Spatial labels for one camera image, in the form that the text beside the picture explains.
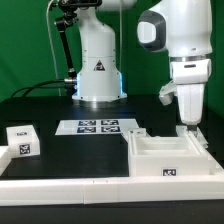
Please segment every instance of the white container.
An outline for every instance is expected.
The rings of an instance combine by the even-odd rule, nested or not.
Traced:
[[[137,176],[210,175],[216,161],[192,133],[182,137],[147,137],[145,129],[129,132],[129,174]]]

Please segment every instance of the black cable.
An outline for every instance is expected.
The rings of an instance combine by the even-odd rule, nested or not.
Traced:
[[[29,89],[32,89],[32,90],[35,90],[35,89],[62,89],[64,88],[65,86],[52,86],[52,87],[44,87],[44,86],[37,86],[37,87],[24,87],[24,88],[21,88],[21,89],[18,89],[16,90],[12,95],[11,95],[11,98],[13,98],[17,93],[23,91],[23,90],[29,90]]]
[[[71,56],[71,52],[69,50],[68,40],[67,40],[65,32],[60,32],[60,37],[61,37],[61,41],[63,44],[63,49],[64,49],[66,62],[67,62],[67,66],[68,66],[68,75],[69,75],[69,77],[76,78],[77,73],[73,66],[72,56]]]
[[[29,89],[27,89],[27,91],[22,95],[22,97],[26,97],[36,87],[41,87],[41,86],[50,85],[50,84],[54,84],[54,83],[61,83],[61,82],[64,82],[64,80],[63,79],[58,79],[58,80],[46,81],[46,82],[38,83],[38,84],[34,85],[33,87],[30,87]]]

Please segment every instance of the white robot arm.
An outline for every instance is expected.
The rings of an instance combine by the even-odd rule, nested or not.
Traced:
[[[172,81],[162,87],[160,100],[167,105],[176,95],[182,122],[195,128],[211,75],[210,0],[162,0],[142,14],[137,32],[146,50],[169,51]]]
[[[69,27],[69,23],[76,19],[81,35],[82,69],[77,74],[77,92],[72,97],[76,104],[93,108],[110,107],[126,99],[127,94],[122,90],[122,75],[116,68],[115,33],[112,28],[97,19],[96,10],[128,9],[136,1],[58,1],[64,17],[57,22],[57,27],[60,29],[61,24]]]

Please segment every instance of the green wall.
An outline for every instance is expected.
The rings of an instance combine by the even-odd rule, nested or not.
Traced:
[[[124,89],[128,94],[158,94],[169,80],[167,52],[148,53],[137,42],[136,27],[141,13],[159,0],[138,0],[130,10],[123,12],[123,48],[121,71]],[[46,26],[48,0],[0,1],[0,101],[17,89],[54,80],[55,73]],[[213,74],[207,85],[206,103],[224,117],[224,1],[212,0],[214,32]],[[60,78],[67,76],[58,32],[53,25],[61,12],[50,13],[53,41],[56,48]],[[119,13],[98,13],[100,20],[110,25],[117,35],[117,66],[119,65]],[[68,30],[68,38],[77,71],[81,68],[81,46],[76,26]],[[56,90],[36,90],[35,96],[57,95]]]

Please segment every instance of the black table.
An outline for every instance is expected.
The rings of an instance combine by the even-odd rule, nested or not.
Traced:
[[[177,104],[163,107],[157,96],[129,96],[110,109],[76,107],[67,97],[13,98],[0,104],[0,145],[6,127],[33,125],[41,156],[13,159],[0,180],[125,177],[127,143],[119,134],[55,136],[60,120],[134,118],[152,136],[176,136]],[[224,120],[204,108],[200,129],[209,151],[223,165]],[[1,223],[224,223],[224,201],[139,202],[99,205],[1,207]]]

